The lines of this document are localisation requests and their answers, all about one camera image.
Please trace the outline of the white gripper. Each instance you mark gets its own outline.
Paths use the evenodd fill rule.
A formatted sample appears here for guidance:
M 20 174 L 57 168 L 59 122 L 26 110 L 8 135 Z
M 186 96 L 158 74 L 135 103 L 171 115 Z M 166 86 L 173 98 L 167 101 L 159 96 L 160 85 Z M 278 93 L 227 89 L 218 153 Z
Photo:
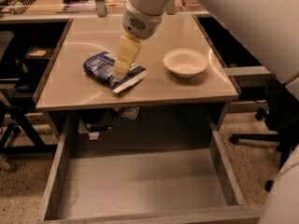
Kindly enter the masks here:
M 141 49 L 139 39 L 148 39 L 153 36 L 162 18 L 163 15 L 141 13 L 130 1 L 125 3 L 122 25 L 128 34 L 121 37 L 117 59 L 112 70 L 112 76 L 118 81 L 125 78 Z

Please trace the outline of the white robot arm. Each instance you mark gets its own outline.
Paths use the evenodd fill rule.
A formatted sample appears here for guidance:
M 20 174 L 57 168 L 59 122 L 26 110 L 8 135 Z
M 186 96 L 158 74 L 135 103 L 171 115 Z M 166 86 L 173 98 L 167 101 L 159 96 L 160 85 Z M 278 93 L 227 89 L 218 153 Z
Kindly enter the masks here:
M 160 25 L 169 0 L 126 0 L 113 77 L 122 80 Z M 282 167 L 258 224 L 299 224 L 299 0 L 197 0 L 274 75 L 266 86 L 269 114 L 278 114 Z

